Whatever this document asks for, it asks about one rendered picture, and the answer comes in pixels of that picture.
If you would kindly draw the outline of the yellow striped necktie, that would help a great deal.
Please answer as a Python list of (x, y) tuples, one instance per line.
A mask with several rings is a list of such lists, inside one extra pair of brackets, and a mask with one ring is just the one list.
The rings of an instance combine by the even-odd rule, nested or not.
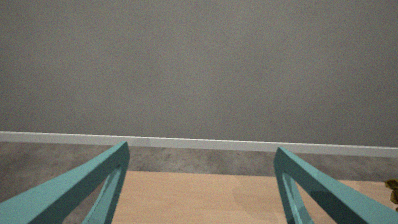
[(389, 179), (384, 183), (387, 188), (393, 190), (390, 201), (398, 205), (398, 179)]

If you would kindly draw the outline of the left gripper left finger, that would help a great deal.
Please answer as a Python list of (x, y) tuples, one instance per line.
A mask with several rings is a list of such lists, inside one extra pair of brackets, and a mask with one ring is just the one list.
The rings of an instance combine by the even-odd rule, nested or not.
[(130, 153), (121, 141), (85, 164), (0, 203), (0, 224), (62, 224), (107, 177), (81, 224), (111, 224)]

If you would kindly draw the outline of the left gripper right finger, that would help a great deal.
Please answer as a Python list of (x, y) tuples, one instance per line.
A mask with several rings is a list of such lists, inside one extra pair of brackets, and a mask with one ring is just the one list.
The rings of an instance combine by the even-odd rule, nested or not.
[(397, 211), (324, 174), (284, 147), (277, 148), (273, 164), (287, 224), (315, 224), (295, 181), (337, 224), (398, 224)]

